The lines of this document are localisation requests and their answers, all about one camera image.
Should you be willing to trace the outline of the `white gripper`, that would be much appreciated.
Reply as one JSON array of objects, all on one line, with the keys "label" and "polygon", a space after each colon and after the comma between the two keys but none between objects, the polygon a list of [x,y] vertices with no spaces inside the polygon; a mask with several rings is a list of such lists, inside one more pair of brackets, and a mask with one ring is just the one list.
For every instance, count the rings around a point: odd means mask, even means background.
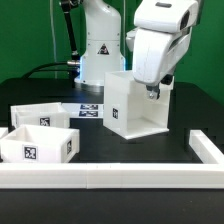
[{"label": "white gripper", "polygon": [[158,100],[158,84],[171,72],[186,54],[191,39],[191,29],[179,33],[162,33],[139,28],[133,50],[132,70],[137,82],[148,85],[148,97]]}]

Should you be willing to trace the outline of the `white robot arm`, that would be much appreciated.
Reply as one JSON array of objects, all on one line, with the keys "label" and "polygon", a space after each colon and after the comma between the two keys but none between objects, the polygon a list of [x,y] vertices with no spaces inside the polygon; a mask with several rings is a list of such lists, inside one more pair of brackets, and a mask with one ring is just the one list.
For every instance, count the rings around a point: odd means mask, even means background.
[{"label": "white robot arm", "polygon": [[[173,81],[176,64],[189,48],[192,27],[203,0],[142,0],[134,14],[135,28],[126,41],[133,52],[134,80],[157,99],[162,85]],[[103,0],[84,0],[86,51],[75,83],[94,92],[104,88],[104,75],[125,66],[120,52],[121,16]]]}]

